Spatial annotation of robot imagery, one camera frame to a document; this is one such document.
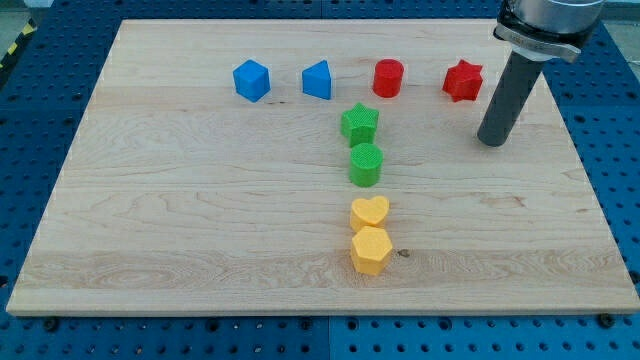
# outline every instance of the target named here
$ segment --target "cylinder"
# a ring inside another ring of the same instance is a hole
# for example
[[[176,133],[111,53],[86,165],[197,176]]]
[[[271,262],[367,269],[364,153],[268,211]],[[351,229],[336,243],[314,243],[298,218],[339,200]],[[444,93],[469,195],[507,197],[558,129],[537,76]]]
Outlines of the cylinder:
[[[600,15],[604,0],[507,0],[513,13],[538,29],[573,34],[586,30]]]
[[[507,141],[543,66],[542,61],[531,61],[516,52],[511,52],[478,129],[480,141],[489,146],[500,146]]]
[[[392,98],[400,92],[404,66],[397,60],[384,59],[376,64],[373,92],[383,98]]]
[[[351,149],[349,180],[360,187],[370,187],[380,180],[382,150],[373,144],[362,143]]]

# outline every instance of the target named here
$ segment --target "red cylinder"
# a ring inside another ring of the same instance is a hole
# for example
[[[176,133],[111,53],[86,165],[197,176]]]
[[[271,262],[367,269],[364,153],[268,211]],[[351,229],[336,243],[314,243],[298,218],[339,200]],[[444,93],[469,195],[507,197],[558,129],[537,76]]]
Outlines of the red cylinder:
[[[373,92],[380,97],[390,98],[398,95],[402,85],[404,66],[398,60],[384,59],[376,64],[373,76]]]

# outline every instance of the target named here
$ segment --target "green cylinder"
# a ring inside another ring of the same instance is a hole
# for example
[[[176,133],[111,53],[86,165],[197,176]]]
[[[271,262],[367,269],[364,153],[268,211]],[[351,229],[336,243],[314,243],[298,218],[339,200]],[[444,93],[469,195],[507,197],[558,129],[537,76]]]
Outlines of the green cylinder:
[[[373,144],[362,143],[351,149],[349,180],[360,187],[370,187],[380,180],[382,150]]]

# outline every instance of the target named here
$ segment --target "black cylinder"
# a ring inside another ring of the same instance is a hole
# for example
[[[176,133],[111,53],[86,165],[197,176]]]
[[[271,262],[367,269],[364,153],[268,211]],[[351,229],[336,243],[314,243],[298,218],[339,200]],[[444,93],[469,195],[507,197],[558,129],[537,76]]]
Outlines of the black cylinder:
[[[507,141],[543,66],[542,61],[531,61],[516,52],[511,52],[478,129],[480,141],[489,146],[500,146]]]

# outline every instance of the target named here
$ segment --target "red block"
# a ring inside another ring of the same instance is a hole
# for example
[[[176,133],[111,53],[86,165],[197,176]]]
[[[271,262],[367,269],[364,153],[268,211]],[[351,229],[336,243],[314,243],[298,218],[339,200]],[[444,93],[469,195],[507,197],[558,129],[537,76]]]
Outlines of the red block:
[[[398,60],[384,59],[376,64],[373,76],[373,92],[380,97],[391,98],[400,92],[404,66]]]
[[[480,92],[482,65],[473,65],[460,60],[458,65],[450,67],[444,79],[442,90],[451,95],[453,102],[475,100]]]

